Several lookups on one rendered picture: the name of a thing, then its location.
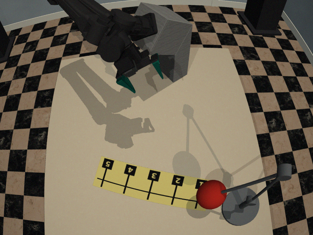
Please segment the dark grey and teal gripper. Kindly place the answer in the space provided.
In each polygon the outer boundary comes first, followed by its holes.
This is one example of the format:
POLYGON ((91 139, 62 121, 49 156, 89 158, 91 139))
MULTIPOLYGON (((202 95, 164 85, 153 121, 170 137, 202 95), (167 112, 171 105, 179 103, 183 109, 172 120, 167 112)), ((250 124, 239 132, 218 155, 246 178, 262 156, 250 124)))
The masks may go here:
MULTIPOLYGON (((128 47, 130 47, 132 45, 132 42, 127 45, 125 47, 125 49, 127 49, 128 47)), ((141 52, 142 54, 142 60, 136 62, 136 67, 137 70, 140 70, 141 68, 144 68, 145 66, 149 65, 149 64, 153 64, 154 68, 156 69, 156 71, 158 72, 158 74, 160 75, 160 77, 163 79, 163 75, 160 69, 160 64, 159 64, 159 58, 158 58, 158 53, 154 54, 151 56, 151 59, 149 57, 149 51, 148 50, 144 50, 143 52, 141 52)), ((133 87, 133 85, 131 84, 130 80, 128 79, 128 77, 125 77, 124 75, 121 75, 119 73, 119 71, 117 71, 116 74, 116 83, 129 89, 130 91, 132 91, 133 93, 135 93, 135 89, 133 87)))

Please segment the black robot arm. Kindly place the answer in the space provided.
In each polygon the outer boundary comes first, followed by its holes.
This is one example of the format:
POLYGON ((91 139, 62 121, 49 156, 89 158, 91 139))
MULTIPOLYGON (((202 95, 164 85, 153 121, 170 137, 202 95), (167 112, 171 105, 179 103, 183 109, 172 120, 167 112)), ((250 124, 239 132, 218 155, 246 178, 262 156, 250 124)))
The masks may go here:
POLYGON ((142 54, 132 41, 138 41, 157 34, 154 13, 132 16, 120 9, 111 11, 95 0, 47 0, 51 5, 59 5, 76 23, 82 36, 98 46, 96 53, 114 66, 120 74, 131 77, 136 74, 136 62, 142 54), (131 36, 131 40, 129 36, 131 36))

